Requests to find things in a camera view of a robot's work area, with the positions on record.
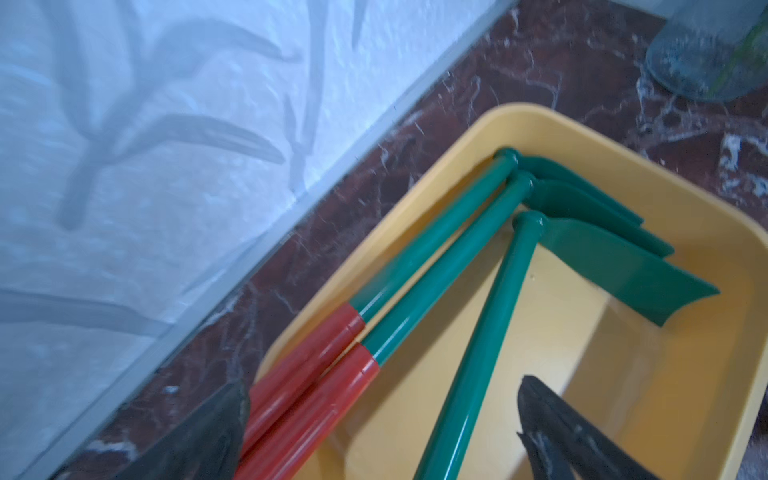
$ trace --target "glass bottle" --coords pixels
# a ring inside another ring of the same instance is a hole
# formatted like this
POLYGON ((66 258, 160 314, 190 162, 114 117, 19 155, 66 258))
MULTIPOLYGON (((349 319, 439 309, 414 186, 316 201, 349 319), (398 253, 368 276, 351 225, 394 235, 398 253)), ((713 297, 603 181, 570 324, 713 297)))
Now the glass bottle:
POLYGON ((729 101, 768 81, 768 0, 686 0, 651 42, 648 71, 696 101, 729 101))

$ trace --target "yellow bin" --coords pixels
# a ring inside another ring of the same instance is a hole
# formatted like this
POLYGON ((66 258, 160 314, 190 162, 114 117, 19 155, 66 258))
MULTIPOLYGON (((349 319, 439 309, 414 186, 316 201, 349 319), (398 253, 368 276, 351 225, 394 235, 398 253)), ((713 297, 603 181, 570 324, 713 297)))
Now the yellow bin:
MULTIPOLYGON (((515 434, 524 374, 539 377, 661 478, 735 478, 768 382, 768 236, 700 188, 533 104, 503 105, 479 118, 283 332, 259 376, 504 146, 587 178, 674 245, 671 263, 722 293, 658 328, 538 247, 460 478, 531 478, 515 434)), ((510 239, 508 230, 495 236, 297 478, 412 478, 510 239)))

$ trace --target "textured wall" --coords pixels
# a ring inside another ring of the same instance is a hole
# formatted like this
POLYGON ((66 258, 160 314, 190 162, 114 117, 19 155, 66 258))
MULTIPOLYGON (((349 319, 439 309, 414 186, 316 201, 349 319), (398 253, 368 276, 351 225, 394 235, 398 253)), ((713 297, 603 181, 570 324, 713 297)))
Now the textured wall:
POLYGON ((492 3, 0 5, 0 477, 492 3))

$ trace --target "black object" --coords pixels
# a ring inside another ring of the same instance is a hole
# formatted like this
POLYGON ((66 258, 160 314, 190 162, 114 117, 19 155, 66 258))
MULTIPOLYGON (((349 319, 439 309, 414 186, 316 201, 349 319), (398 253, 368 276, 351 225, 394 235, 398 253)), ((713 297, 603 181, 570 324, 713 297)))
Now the black object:
POLYGON ((535 480, 659 480, 534 376, 518 390, 522 440, 535 480))
POLYGON ((229 480, 250 412, 242 382, 228 383, 114 480, 229 480))

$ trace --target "metal blade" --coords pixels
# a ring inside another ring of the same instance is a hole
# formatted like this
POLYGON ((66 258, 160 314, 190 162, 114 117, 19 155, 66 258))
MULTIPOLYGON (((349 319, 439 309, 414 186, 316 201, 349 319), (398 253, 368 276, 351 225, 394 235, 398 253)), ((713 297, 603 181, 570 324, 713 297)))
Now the metal blade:
POLYGON ((637 215, 632 210, 629 210, 624 205, 620 204, 613 198, 609 197, 605 192, 586 181, 583 177, 574 173, 573 171, 563 167, 559 163, 552 161, 544 157, 526 157, 514 148, 502 148, 497 155, 514 155, 518 160, 518 168, 520 170, 526 170, 534 174, 536 178, 542 180, 560 180, 579 190, 585 192, 595 200, 601 202, 606 207, 613 210, 616 214, 626 218, 635 225, 641 225, 643 218, 637 215))
POLYGON ((562 180, 538 181, 525 204, 550 218, 573 218, 591 223, 659 257, 674 253, 674 247, 669 243, 562 180))
POLYGON ((579 220, 549 219, 539 243, 658 326, 682 306, 720 293, 685 270, 579 220))

